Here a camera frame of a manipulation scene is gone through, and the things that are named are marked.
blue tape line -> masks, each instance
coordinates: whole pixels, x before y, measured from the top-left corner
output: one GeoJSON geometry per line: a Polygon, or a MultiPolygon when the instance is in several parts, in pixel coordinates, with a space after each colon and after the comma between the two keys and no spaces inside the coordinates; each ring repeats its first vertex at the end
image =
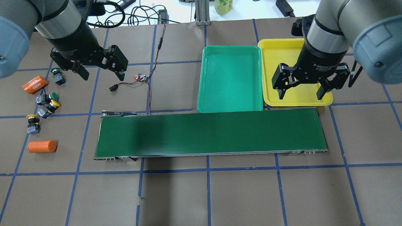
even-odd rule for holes
{"type": "Polygon", "coordinates": [[[140,65],[150,65],[151,63],[138,63],[138,64],[128,64],[127,66],[140,66],[140,65]]]}
{"type": "Polygon", "coordinates": [[[135,214],[135,225],[139,225],[139,205],[137,205],[137,213],[135,214]]]}
{"type": "Polygon", "coordinates": [[[351,106],[351,105],[385,105],[389,102],[361,102],[361,103],[334,103],[332,106],[351,106]]]}
{"type": "Polygon", "coordinates": [[[201,60],[190,60],[190,61],[175,61],[175,62],[160,62],[158,64],[191,64],[191,63],[199,63],[201,60]]]}
{"type": "Polygon", "coordinates": [[[89,128],[89,122],[90,121],[91,121],[91,116],[88,115],[88,119],[86,120],[84,138],[82,139],[82,144],[81,144],[81,152],[84,150],[84,147],[85,147],[86,135],[88,134],[88,128],[89,128]]]}
{"type": "Polygon", "coordinates": [[[144,175],[144,162],[145,162],[145,158],[141,158],[141,170],[140,170],[140,174],[139,174],[139,183],[138,183],[138,196],[141,197],[141,193],[142,193],[142,178],[144,175]]]}
{"type": "Polygon", "coordinates": [[[18,72],[30,72],[30,71],[46,71],[49,68],[34,68],[34,69],[18,69],[18,72]]]}
{"type": "Polygon", "coordinates": [[[29,137],[29,134],[27,134],[25,136],[24,144],[23,144],[23,147],[21,149],[20,156],[18,157],[18,162],[17,162],[17,165],[15,166],[15,170],[14,170],[14,174],[13,174],[12,179],[11,179],[10,186],[8,187],[6,199],[4,200],[3,208],[2,208],[1,213],[0,213],[0,223],[1,223],[1,220],[3,219],[3,215],[4,215],[4,211],[6,210],[8,199],[10,198],[11,189],[12,189],[12,186],[14,185],[14,180],[15,180],[15,177],[17,175],[18,168],[20,167],[21,159],[23,158],[25,146],[27,145],[27,142],[28,142],[28,137],[29,137]]]}
{"type": "Polygon", "coordinates": [[[185,173],[185,172],[202,172],[207,171],[206,168],[194,169],[176,169],[176,170],[144,170],[144,173],[185,173]]]}
{"type": "Polygon", "coordinates": [[[65,176],[65,175],[75,175],[74,172],[53,172],[53,173],[17,173],[17,177],[23,176],[65,176]]]}
{"type": "Polygon", "coordinates": [[[209,167],[209,155],[207,155],[207,203],[208,203],[208,226],[211,226],[211,177],[209,167]]]}
{"type": "Polygon", "coordinates": [[[392,108],[392,110],[394,112],[394,115],[395,115],[395,118],[396,118],[396,120],[398,122],[399,128],[402,131],[402,123],[401,123],[401,120],[399,118],[398,113],[396,112],[395,106],[394,106],[394,104],[393,104],[393,102],[391,100],[390,94],[388,93],[388,90],[387,90],[387,88],[385,87],[384,84],[382,84],[382,88],[384,89],[385,95],[387,95],[388,101],[390,102],[391,108],[392,108]]]}
{"type": "Polygon", "coordinates": [[[255,24],[255,19],[252,20],[252,24],[254,25],[254,32],[255,32],[255,38],[257,39],[257,45],[260,39],[258,38],[258,32],[257,32],[257,26],[255,24]]]}
{"type": "Polygon", "coordinates": [[[204,25],[204,47],[207,46],[207,26],[204,25]]]}
{"type": "Polygon", "coordinates": [[[99,73],[101,68],[98,68],[98,72],[96,73],[96,78],[95,78],[95,84],[94,84],[94,90],[92,91],[92,98],[91,98],[91,104],[89,106],[89,113],[92,113],[92,107],[94,105],[94,99],[95,99],[95,93],[96,93],[96,86],[98,85],[98,79],[99,79],[99,73]]]}
{"type": "Polygon", "coordinates": [[[275,166],[210,168],[210,171],[276,170],[275,166]]]}
{"type": "MultiPolygon", "coordinates": [[[[402,166],[402,162],[391,163],[367,163],[367,164],[348,164],[349,168],[359,167],[387,167],[387,166],[402,166]]],[[[344,168],[345,165],[312,165],[312,166],[280,166],[280,169],[319,169],[319,168],[344,168]]],[[[79,172],[79,175],[110,175],[110,174],[140,174],[142,173],[186,173],[186,172],[207,172],[207,171],[253,171],[253,170],[276,170],[276,166],[262,167],[227,167],[227,168],[191,168],[191,169],[176,169],[176,170],[133,170],[133,171],[87,171],[79,172]]],[[[0,174],[0,177],[11,177],[13,173],[0,174]]],[[[16,176],[63,176],[75,175],[75,172],[52,172],[52,173],[17,173],[16,176]]]]}
{"type": "Polygon", "coordinates": [[[80,152],[80,158],[78,159],[77,170],[76,170],[76,172],[75,172],[74,183],[73,183],[73,189],[72,189],[72,191],[71,191],[70,202],[69,202],[69,204],[68,204],[68,210],[67,210],[67,217],[66,217],[66,224],[65,224],[65,226],[68,226],[68,222],[69,222],[69,220],[70,220],[71,207],[72,207],[72,205],[73,205],[73,199],[74,199],[74,194],[75,194],[75,188],[76,188],[76,186],[77,186],[78,173],[79,173],[79,171],[80,171],[81,160],[82,160],[82,152],[80,152]]]}
{"type": "Polygon", "coordinates": [[[282,190],[282,180],[281,180],[281,168],[279,166],[278,154],[275,153],[275,167],[277,170],[278,177],[278,186],[279,186],[279,196],[281,198],[281,206],[282,206],[282,215],[283,215],[283,224],[287,226],[287,217],[286,217],[286,209],[285,209],[285,200],[283,198],[283,190],[282,190]]]}
{"type": "Polygon", "coordinates": [[[379,166],[402,166],[402,162],[367,163],[367,164],[349,164],[348,165],[348,167],[379,167],[379,166]]]}
{"type": "MultiPolygon", "coordinates": [[[[153,66],[154,66],[156,28],[157,28],[157,26],[155,25],[155,26],[154,26],[154,37],[153,37],[153,39],[152,39],[152,52],[151,52],[150,74],[151,74],[152,68],[153,68],[153,66]]],[[[151,87],[151,83],[152,83],[152,77],[149,78],[149,80],[148,80],[148,84],[149,84],[150,87],[151,87]]],[[[149,106],[149,105],[150,105],[150,97],[149,97],[149,95],[147,94],[146,114],[149,114],[149,113],[150,113],[150,106],[149,106]]]]}
{"type": "Polygon", "coordinates": [[[106,29],[106,34],[105,34],[105,41],[103,42],[103,48],[106,48],[106,42],[107,42],[107,37],[109,36],[109,28],[106,29]]]}
{"type": "Polygon", "coordinates": [[[71,117],[71,116],[90,116],[90,113],[78,113],[78,114],[54,114],[52,117],[71,117]]]}
{"type": "Polygon", "coordinates": [[[23,116],[23,115],[0,116],[0,119],[19,119],[19,118],[26,118],[26,116],[23,116]]]}
{"type": "Polygon", "coordinates": [[[345,165],[318,165],[318,166],[280,166],[280,169],[322,169],[322,168],[343,168],[345,165]]]}
{"type": "Polygon", "coordinates": [[[79,172],[79,175],[139,174],[140,170],[79,172]]]}
{"type": "Polygon", "coordinates": [[[350,185],[350,187],[351,187],[352,197],[353,197],[353,201],[355,202],[357,215],[358,215],[358,217],[359,217],[359,222],[360,222],[360,224],[361,224],[362,226],[364,226],[365,224],[364,224],[363,218],[362,218],[362,216],[361,216],[359,203],[357,202],[357,197],[356,197],[355,188],[354,188],[354,186],[353,186],[352,177],[351,177],[351,175],[350,175],[349,166],[348,166],[348,163],[347,163],[347,161],[346,161],[345,152],[344,152],[344,150],[343,150],[342,141],[341,141],[341,139],[340,139],[338,126],[336,125],[336,120],[335,120],[335,116],[334,116],[334,111],[332,110],[332,106],[331,106],[331,105],[329,106],[329,111],[330,111],[330,113],[331,113],[332,123],[334,124],[335,132],[336,132],[336,137],[338,138],[339,148],[340,148],[340,152],[341,152],[341,154],[342,154],[343,163],[344,163],[344,165],[345,165],[346,174],[347,174],[347,176],[348,176],[349,185],[350,185]]]}

red wire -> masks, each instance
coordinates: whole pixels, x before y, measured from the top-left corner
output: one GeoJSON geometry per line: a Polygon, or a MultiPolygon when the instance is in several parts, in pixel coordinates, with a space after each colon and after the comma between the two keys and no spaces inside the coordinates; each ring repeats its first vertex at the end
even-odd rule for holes
{"type": "Polygon", "coordinates": [[[148,84],[148,97],[149,97],[148,109],[150,110],[150,115],[152,115],[152,111],[151,111],[152,93],[151,93],[151,86],[150,86],[150,84],[149,84],[149,80],[147,81],[147,84],[148,84]]]}

orange cylindrical block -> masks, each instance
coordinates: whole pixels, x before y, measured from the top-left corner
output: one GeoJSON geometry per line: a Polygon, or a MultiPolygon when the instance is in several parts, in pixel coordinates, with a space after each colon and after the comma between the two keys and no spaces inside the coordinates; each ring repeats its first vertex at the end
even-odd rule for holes
{"type": "Polygon", "coordinates": [[[27,93],[33,94],[36,91],[40,90],[45,85],[47,85],[47,81],[42,76],[39,75],[39,76],[35,77],[34,79],[32,79],[31,81],[25,83],[23,85],[23,89],[27,93]]]}
{"type": "Polygon", "coordinates": [[[54,152],[57,144],[54,140],[34,140],[29,142],[28,151],[30,153],[54,152]]]}

black cable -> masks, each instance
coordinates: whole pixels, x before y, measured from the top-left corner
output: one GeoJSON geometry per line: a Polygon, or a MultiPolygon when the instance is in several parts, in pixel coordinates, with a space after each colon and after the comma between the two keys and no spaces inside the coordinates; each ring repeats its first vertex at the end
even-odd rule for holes
{"type": "Polygon", "coordinates": [[[355,83],[356,79],[359,77],[361,71],[363,70],[363,67],[360,66],[359,69],[357,70],[357,72],[354,73],[355,69],[356,69],[356,65],[357,65],[357,61],[355,60],[355,62],[353,63],[351,74],[349,76],[349,83],[348,83],[349,88],[353,86],[353,84],[355,83]]]}
{"type": "MultiPolygon", "coordinates": [[[[108,19],[109,19],[110,17],[112,17],[112,16],[117,16],[117,15],[120,15],[120,14],[122,14],[122,13],[116,13],[116,14],[110,15],[110,16],[108,17],[108,19]]],[[[132,14],[128,14],[128,13],[125,13],[125,14],[126,14],[126,15],[130,15],[130,16],[136,16],[136,17],[148,19],[148,17],[145,17],[145,16],[132,15],[132,14]]],[[[159,18],[152,18],[152,17],[149,17],[149,19],[159,20],[159,18]]],[[[170,21],[170,22],[173,22],[173,23],[178,23],[178,24],[180,24],[180,22],[177,22],[177,21],[171,21],[171,20],[166,20],[166,19],[163,19],[163,20],[164,20],[164,21],[170,21]]]]}
{"type": "Polygon", "coordinates": [[[112,6],[115,6],[115,7],[118,8],[118,10],[121,12],[120,14],[122,14],[122,18],[121,18],[120,22],[118,22],[117,24],[112,25],[112,26],[97,25],[97,24],[93,24],[93,23],[87,22],[88,25],[91,25],[91,26],[94,26],[94,27],[102,27],[102,28],[115,28],[115,27],[118,27],[118,26],[120,26],[121,24],[123,24],[123,22],[124,22],[124,20],[125,20],[126,13],[124,12],[123,8],[122,8],[119,4],[117,4],[117,3],[115,3],[115,2],[111,2],[111,1],[106,1],[106,2],[104,2],[104,3],[103,3],[103,2],[99,2],[99,3],[100,3],[100,4],[103,4],[103,5],[112,5],[112,6]]]}
{"type": "Polygon", "coordinates": [[[164,21],[169,21],[169,22],[173,22],[173,23],[178,23],[178,24],[180,24],[180,22],[177,22],[177,21],[171,21],[171,20],[166,20],[166,19],[163,19],[164,21]]]}

conveyor belt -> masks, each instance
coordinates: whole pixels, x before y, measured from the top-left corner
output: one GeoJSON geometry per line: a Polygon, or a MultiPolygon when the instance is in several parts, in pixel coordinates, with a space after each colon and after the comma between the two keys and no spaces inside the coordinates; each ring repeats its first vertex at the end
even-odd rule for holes
{"type": "Polygon", "coordinates": [[[103,117],[95,160],[326,151],[316,109],[103,117]]]}

